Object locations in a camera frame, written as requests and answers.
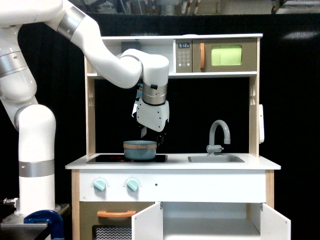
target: digital clock display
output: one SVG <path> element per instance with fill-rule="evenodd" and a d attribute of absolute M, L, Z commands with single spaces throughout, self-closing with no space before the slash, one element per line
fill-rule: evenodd
<path fill-rule="evenodd" d="M 179 43 L 178 44 L 178 49 L 189 49 L 190 48 L 190 42 L 185 42 L 185 43 Z"/>

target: mint green knob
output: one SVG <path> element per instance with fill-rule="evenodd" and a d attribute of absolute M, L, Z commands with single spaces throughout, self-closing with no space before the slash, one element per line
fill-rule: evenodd
<path fill-rule="evenodd" d="M 93 182 L 93 187 L 95 190 L 101 192 L 103 190 L 106 189 L 107 186 L 107 182 L 106 180 L 104 180 L 103 178 L 97 178 L 96 180 L 94 180 Z"/>
<path fill-rule="evenodd" d="M 139 187 L 139 182 L 137 179 L 131 177 L 125 182 L 125 187 L 128 191 L 135 192 Z"/>

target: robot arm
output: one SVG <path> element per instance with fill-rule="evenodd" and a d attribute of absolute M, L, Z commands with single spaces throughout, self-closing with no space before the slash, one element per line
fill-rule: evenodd
<path fill-rule="evenodd" d="M 20 213 L 55 208 L 56 120 L 38 104 L 37 85 L 18 45 L 22 24 L 44 22 L 81 48 L 105 79 L 131 88 L 143 71 L 140 124 L 161 132 L 169 119 L 166 101 L 169 61 L 134 49 L 119 59 L 104 45 L 98 24 L 67 0 L 0 0 L 0 100 L 19 131 Z"/>
<path fill-rule="evenodd" d="M 169 103 L 166 101 L 169 60 L 128 49 L 121 58 L 114 56 L 101 39 L 96 21 L 68 1 L 53 21 L 45 22 L 78 46 L 93 68 L 105 79 L 121 88 L 132 88 L 143 71 L 143 95 L 137 108 L 137 121 L 161 132 L 169 121 Z"/>

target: sink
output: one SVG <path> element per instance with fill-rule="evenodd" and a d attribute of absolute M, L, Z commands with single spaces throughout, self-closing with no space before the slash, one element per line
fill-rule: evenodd
<path fill-rule="evenodd" d="M 224 164 L 224 163 L 244 163 L 240 157 L 237 156 L 188 156 L 190 163 L 216 163 L 216 164 Z"/>

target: gray faucet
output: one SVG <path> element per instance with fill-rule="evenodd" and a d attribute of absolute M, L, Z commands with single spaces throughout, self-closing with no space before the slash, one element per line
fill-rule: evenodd
<path fill-rule="evenodd" d="M 224 133 L 224 144 L 230 144 L 230 131 L 229 127 L 226 124 L 226 122 L 222 120 L 215 121 L 211 128 L 210 128 L 210 136 L 209 136 L 209 145 L 206 146 L 206 151 L 209 153 L 209 155 L 214 155 L 215 153 L 221 153 L 221 151 L 224 149 L 221 147 L 221 145 L 215 145 L 215 133 L 218 126 L 221 126 Z"/>

